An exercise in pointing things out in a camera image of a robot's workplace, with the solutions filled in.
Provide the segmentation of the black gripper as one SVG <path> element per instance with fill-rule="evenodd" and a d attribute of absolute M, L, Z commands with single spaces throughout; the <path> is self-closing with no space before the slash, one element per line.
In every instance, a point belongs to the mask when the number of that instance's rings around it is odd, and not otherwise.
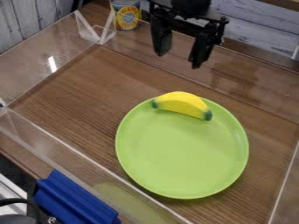
<path fill-rule="evenodd" d="M 170 50 L 172 29 L 189 36 L 199 32 L 188 57 L 191 68 L 199 68 L 209 58 L 213 45 L 223 43 L 229 19 L 211 9 L 211 0 L 148 0 L 148 2 L 156 55 L 162 57 Z"/>

